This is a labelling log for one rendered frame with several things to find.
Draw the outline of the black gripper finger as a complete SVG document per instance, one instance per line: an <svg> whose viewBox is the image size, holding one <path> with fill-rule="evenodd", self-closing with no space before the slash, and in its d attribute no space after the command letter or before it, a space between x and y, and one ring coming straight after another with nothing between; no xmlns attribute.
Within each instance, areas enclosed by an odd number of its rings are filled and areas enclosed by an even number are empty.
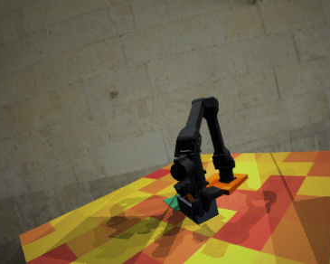
<svg viewBox="0 0 330 264"><path fill-rule="evenodd" d="M193 191L189 193L195 200L197 200L198 197L200 197L200 193L197 191Z"/></svg>
<svg viewBox="0 0 330 264"><path fill-rule="evenodd" d="M201 197L198 197L197 199L200 201L202 200ZM211 203L212 203L212 201L206 203L204 200L202 200L202 205L203 205L205 212L208 212L210 210Z"/></svg>

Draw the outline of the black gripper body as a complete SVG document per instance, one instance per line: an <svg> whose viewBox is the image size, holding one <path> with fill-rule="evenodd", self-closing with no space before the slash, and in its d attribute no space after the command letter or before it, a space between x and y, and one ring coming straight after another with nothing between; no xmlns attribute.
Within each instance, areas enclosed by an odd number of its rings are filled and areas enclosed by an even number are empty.
<svg viewBox="0 0 330 264"><path fill-rule="evenodd" d="M222 190L213 185L210 187L206 187L206 185L209 184L209 182L206 181L204 174L206 174L206 170L204 170L202 168L200 170L193 172L188 177L189 178L192 177L194 179L194 181L197 185L197 188L198 188L196 190L192 190L191 192L193 192L193 191L199 192L201 199L204 200L206 203L208 203L218 197L221 197Z"/></svg>

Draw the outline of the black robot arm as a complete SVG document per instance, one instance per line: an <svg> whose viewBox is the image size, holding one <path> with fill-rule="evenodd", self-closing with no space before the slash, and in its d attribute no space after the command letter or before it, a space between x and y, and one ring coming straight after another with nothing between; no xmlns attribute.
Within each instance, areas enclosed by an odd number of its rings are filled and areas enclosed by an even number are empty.
<svg viewBox="0 0 330 264"><path fill-rule="evenodd" d="M174 157L178 158L174 159L170 171L171 176L179 181L174 185L174 188L181 196L198 189L194 179L188 176L203 168L200 154L202 152L200 128L203 118L207 120L214 148L212 162L215 170L219 169L220 179L218 181L228 184L237 179L232 172L232 169L235 168L235 160L230 151L226 149L222 139L222 132L217 118L218 111L219 101L215 97L198 98L192 101L192 108L186 126L180 131L176 139Z"/></svg>

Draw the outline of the orange l-shaped part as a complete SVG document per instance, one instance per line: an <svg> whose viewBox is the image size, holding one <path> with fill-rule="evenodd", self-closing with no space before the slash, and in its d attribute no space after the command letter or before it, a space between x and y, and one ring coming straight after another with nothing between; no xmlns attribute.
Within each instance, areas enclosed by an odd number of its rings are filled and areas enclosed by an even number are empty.
<svg viewBox="0 0 330 264"><path fill-rule="evenodd" d="M194 198L190 195L190 194L186 194L184 196L184 199L188 202L191 203L192 201L194 201Z"/></svg>

